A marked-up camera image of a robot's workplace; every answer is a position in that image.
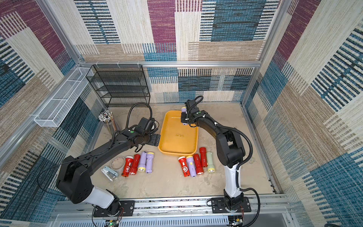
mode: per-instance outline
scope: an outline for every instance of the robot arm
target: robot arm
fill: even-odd
[[[57,178],[57,188],[72,203],[87,202],[99,206],[109,216],[119,210],[119,198],[110,191],[95,187],[91,176],[116,155],[139,144],[158,146],[160,135],[150,133],[155,119],[142,118],[138,125],[116,131],[112,139],[95,150],[77,158],[68,156],[61,165]]]
[[[241,165],[247,162],[252,156],[252,145],[249,139],[237,129],[225,127],[214,120],[206,111],[200,111],[197,104],[202,100],[202,96],[194,100],[185,102],[186,113],[182,113],[181,122],[199,126],[205,129],[216,139],[217,156],[219,161],[224,165],[226,186],[224,189],[224,203],[226,209],[236,211],[243,201],[243,192],[240,190],[241,178],[238,176]],[[246,138],[250,145],[250,153],[246,155],[241,135]]]
[[[188,114],[182,114],[181,121],[188,124],[195,123],[216,139],[217,156],[225,168],[225,205],[229,211],[236,211],[243,201],[238,173],[241,165],[252,156],[252,145],[249,142],[250,153],[243,160],[246,154],[240,137],[243,133],[219,124],[206,111],[199,111],[197,103],[196,99],[185,102]],[[138,125],[126,126],[126,129],[116,131],[109,142],[90,153],[77,158],[66,157],[57,178],[57,188],[73,203],[88,202],[97,205],[109,216],[117,215],[120,211],[119,198],[110,191],[104,191],[92,185],[90,177],[106,162],[134,146],[143,144],[158,146],[160,135],[153,133],[155,131],[153,126],[156,126],[154,122],[155,119],[150,114],[149,119],[142,118]]]

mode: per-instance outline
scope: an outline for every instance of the flashlight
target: flashlight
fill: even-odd
[[[207,152],[207,162],[208,162],[208,172],[210,173],[214,173],[216,171],[216,169],[214,168],[213,165],[213,153],[212,152]]]
[[[195,163],[195,169],[198,175],[202,175],[204,173],[202,163],[200,163],[200,158],[198,154],[194,154],[194,163]]]
[[[207,167],[207,149],[205,147],[199,148],[200,160],[202,162],[202,167]]]
[[[146,158],[146,173],[152,173],[152,160],[154,159],[154,153],[148,152]]]
[[[136,174],[139,161],[140,161],[140,155],[139,154],[134,155],[134,161],[132,162],[129,174],[131,175]]]
[[[179,160],[179,163],[181,165],[181,169],[184,173],[184,177],[188,177],[190,176],[190,173],[189,173],[189,169],[188,169],[188,166],[187,166],[187,159],[185,156],[181,156],[178,158]]]
[[[145,172],[146,170],[146,154],[147,151],[143,151],[141,153],[140,161],[137,170],[140,172]]]
[[[122,172],[121,176],[123,176],[123,177],[128,177],[129,176],[130,167],[131,167],[131,164],[132,164],[133,160],[134,160],[134,158],[132,156],[126,156],[126,158],[125,158],[125,167],[123,168],[123,172]]]
[[[195,163],[193,156],[187,157],[187,163],[189,167],[189,173],[191,177],[195,177],[197,175],[197,172],[195,171]]]

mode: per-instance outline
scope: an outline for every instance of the red wire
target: red wire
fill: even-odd
[[[245,214],[245,212],[243,211],[243,208],[241,205],[240,205],[240,207],[241,207],[241,211],[242,211],[242,220],[243,220],[243,215]]]

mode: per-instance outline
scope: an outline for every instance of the black mesh shelf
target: black mesh shelf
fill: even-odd
[[[146,78],[140,65],[93,65],[87,80],[107,107],[130,107],[150,102]]]
[[[122,98],[122,97],[148,97],[149,94],[141,92],[109,92],[101,98]]]

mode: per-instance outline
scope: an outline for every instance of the clear tape roll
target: clear tape roll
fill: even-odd
[[[123,165],[120,168],[116,168],[115,169],[114,168],[115,161],[120,160],[120,159],[123,160]],[[123,167],[125,166],[125,163],[126,163],[126,159],[124,157],[117,156],[114,159],[112,159],[111,164],[110,164],[110,167],[111,167],[111,169],[115,170],[116,172],[119,172],[119,171],[122,171],[123,170]]]

